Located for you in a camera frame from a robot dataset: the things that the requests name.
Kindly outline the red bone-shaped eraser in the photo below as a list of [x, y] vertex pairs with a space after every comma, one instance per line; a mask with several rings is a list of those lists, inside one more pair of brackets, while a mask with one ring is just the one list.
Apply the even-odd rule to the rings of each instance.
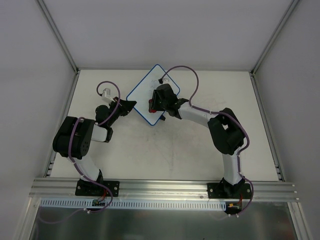
[[156, 113], [157, 111], [153, 108], [153, 100], [149, 99], [148, 101], [148, 112], [149, 113]]

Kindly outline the blue framed whiteboard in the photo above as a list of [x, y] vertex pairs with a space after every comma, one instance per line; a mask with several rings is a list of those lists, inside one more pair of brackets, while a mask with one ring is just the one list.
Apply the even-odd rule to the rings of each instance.
[[127, 95], [127, 101], [136, 101], [134, 109], [151, 126], [157, 124], [164, 111], [149, 112], [149, 100], [152, 99], [153, 91], [159, 87], [159, 79], [165, 74], [165, 70], [156, 64]]

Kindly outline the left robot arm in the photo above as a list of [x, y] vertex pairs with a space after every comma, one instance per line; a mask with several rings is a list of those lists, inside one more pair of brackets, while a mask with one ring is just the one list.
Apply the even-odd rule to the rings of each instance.
[[67, 116], [53, 139], [53, 150], [68, 158], [93, 195], [101, 194], [105, 184], [101, 170], [88, 156], [91, 142], [110, 142], [112, 125], [119, 117], [128, 115], [136, 104], [136, 101], [114, 97], [95, 109], [95, 119]]

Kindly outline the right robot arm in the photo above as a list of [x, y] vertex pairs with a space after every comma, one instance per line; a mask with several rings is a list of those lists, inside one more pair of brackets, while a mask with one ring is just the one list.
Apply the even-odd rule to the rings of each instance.
[[148, 102], [151, 113], [166, 111], [172, 117], [209, 129], [213, 145], [222, 154], [224, 193], [230, 198], [239, 195], [242, 191], [240, 182], [243, 181], [239, 153], [246, 135], [233, 111], [225, 108], [211, 113], [192, 106], [188, 99], [178, 98], [167, 83], [158, 86]]

